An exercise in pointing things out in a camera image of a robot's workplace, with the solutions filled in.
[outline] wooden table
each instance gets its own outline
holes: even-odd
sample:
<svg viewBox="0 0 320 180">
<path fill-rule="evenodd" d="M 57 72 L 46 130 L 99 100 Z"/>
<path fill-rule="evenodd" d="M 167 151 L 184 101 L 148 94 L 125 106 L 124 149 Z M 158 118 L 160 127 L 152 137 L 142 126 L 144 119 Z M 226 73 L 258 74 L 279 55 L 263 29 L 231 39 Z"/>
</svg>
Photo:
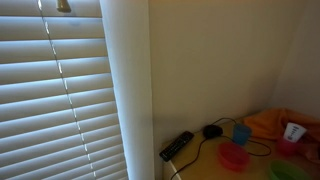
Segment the wooden table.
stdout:
<svg viewBox="0 0 320 180">
<path fill-rule="evenodd" d="M 220 125 L 223 128 L 223 135 L 231 137 L 233 122 L 227 122 Z M 272 153 L 269 156 L 257 157 L 250 156 L 250 163 L 247 169 L 243 172 L 233 172 L 224 168 L 217 157 L 217 147 L 223 142 L 230 142 L 229 139 L 224 137 L 217 137 L 207 140 L 201 148 L 200 156 L 198 160 L 191 166 L 184 169 L 174 180 L 267 180 L 268 179 L 268 166 L 272 160 L 281 159 L 287 160 L 296 166 L 304 169 L 315 180 L 320 180 L 320 165 L 308 161 L 305 157 L 297 154 L 291 157 L 284 157 L 275 151 L 275 142 L 250 138 L 251 140 L 258 141 L 268 145 L 272 149 Z M 173 173 L 183 167 L 185 164 L 191 162 L 197 155 L 200 142 L 204 140 L 202 132 L 195 133 L 194 138 L 183 147 L 175 157 L 169 162 L 163 162 L 163 179 L 170 180 Z M 251 153 L 265 154 L 268 152 L 266 147 L 259 144 L 247 142 L 244 148 Z"/>
</svg>

